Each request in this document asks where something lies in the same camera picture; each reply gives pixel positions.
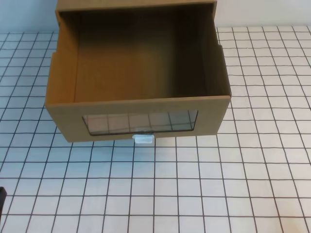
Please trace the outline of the upper brown cardboard box shell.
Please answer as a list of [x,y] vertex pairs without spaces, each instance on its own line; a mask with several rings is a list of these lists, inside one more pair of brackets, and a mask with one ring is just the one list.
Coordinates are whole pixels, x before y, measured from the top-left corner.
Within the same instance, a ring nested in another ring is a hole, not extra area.
[[175,6],[175,5],[191,5],[191,4],[210,5],[212,15],[213,17],[215,17],[215,12],[217,8],[216,0],[58,0],[55,9],[55,14],[58,24],[60,24],[62,12]]

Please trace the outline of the white plastic handle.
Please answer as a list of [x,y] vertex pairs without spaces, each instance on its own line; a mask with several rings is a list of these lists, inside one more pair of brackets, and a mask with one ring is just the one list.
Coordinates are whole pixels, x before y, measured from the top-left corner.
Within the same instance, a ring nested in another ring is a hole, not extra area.
[[132,139],[136,145],[145,145],[153,144],[155,137],[152,134],[134,134]]

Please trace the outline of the brown cardboard drawer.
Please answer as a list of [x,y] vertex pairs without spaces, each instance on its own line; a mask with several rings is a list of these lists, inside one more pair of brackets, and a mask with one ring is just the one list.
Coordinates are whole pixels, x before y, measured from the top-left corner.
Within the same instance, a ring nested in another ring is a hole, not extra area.
[[210,5],[60,19],[45,106],[67,141],[217,134],[232,94]]

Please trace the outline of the black object at left edge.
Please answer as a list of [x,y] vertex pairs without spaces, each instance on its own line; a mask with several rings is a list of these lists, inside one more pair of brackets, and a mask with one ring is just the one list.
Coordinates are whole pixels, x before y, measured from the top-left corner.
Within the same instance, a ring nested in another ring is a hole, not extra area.
[[3,206],[5,203],[5,199],[7,196],[7,192],[4,187],[0,187],[0,214],[2,214]]

